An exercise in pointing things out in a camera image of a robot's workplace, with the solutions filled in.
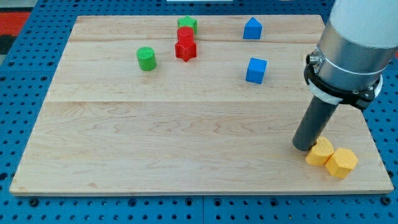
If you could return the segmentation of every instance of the silver cylinder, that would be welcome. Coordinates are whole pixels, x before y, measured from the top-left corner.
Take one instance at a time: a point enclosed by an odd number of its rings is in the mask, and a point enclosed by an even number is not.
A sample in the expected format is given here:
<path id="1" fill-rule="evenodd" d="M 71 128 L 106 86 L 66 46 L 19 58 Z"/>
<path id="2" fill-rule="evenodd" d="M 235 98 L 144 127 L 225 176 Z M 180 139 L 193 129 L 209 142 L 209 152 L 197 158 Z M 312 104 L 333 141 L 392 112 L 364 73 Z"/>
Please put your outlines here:
<path id="1" fill-rule="evenodd" d="M 328 22 L 314 52 L 321 58 L 315 69 L 324 82 L 335 88 L 361 91 L 379 79 L 397 49 L 356 44 L 340 35 Z"/>

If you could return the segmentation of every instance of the toy block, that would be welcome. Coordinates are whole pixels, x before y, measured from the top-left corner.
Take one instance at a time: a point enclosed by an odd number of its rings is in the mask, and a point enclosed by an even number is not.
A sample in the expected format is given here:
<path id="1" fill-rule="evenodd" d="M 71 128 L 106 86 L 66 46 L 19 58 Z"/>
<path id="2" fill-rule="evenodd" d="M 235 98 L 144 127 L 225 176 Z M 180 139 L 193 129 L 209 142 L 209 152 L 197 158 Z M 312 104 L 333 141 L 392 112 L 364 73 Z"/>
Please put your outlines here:
<path id="1" fill-rule="evenodd" d="M 261 23 L 252 17 L 244 26 L 243 39 L 260 39 L 261 31 Z"/>
<path id="2" fill-rule="evenodd" d="M 189 26 L 193 29 L 193 33 L 198 33 L 198 21 L 190 16 L 177 19 L 178 28 Z"/>
<path id="3" fill-rule="evenodd" d="M 266 60 L 250 58 L 248 70 L 246 72 L 246 81 L 261 84 L 266 70 Z"/>
<path id="4" fill-rule="evenodd" d="M 305 160 L 313 166 L 324 165 L 334 152 L 331 142 L 327 138 L 320 136 Z"/>
<path id="5" fill-rule="evenodd" d="M 177 31 L 178 42 L 175 44 L 175 56 L 182 58 L 184 62 L 197 56 L 197 45 L 193 40 L 193 29 L 191 27 L 181 27 Z"/>
<path id="6" fill-rule="evenodd" d="M 139 68 L 143 71 L 151 71 L 156 67 L 155 51 L 150 47 L 141 47 L 137 50 Z"/>
<path id="7" fill-rule="evenodd" d="M 326 162 L 330 175 L 345 178 L 357 165 L 358 158 L 351 149 L 338 148 Z"/>

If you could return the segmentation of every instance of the green block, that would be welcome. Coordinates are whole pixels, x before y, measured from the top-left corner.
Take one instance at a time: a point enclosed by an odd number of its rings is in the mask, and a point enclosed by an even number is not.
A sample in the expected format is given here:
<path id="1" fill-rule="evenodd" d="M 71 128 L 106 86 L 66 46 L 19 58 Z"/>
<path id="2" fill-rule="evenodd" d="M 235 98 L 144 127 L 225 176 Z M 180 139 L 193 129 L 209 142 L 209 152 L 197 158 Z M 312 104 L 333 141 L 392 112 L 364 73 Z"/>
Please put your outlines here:
<path id="1" fill-rule="evenodd" d="M 141 47 L 137 50 L 139 68 L 151 71 L 156 67 L 155 51 L 150 47 Z"/>
<path id="2" fill-rule="evenodd" d="M 189 26 L 192 27 L 194 34 L 198 33 L 198 21 L 190 16 L 185 16 L 183 18 L 177 19 L 177 23 L 178 28 L 183 26 Z"/>

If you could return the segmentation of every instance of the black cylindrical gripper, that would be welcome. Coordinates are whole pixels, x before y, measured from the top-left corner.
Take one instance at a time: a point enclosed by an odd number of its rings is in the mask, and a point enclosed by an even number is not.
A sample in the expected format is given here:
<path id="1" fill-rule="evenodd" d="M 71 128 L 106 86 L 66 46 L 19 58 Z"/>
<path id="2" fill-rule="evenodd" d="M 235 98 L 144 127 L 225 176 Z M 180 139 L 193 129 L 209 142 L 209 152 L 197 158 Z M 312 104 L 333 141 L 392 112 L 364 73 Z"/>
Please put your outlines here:
<path id="1" fill-rule="evenodd" d="M 325 103 L 318 97 L 313 96 L 300 126 L 294 134 L 293 145 L 301 151 L 310 150 L 336 108 L 337 105 Z"/>

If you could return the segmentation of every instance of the red hexagon block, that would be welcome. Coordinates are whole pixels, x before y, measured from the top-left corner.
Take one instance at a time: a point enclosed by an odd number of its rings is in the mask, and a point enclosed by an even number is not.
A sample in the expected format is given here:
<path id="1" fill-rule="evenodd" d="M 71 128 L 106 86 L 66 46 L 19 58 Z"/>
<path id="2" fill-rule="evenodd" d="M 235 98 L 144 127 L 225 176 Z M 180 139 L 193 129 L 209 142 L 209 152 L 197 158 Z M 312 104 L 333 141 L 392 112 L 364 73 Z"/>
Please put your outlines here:
<path id="1" fill-rule="evenodd" d="M 180 27 L 177 31 L 178 42 L 175 44 L 175 56 L 185 62 L 197 56 L 197 45 L 193 41 L 193 29 Z"/>

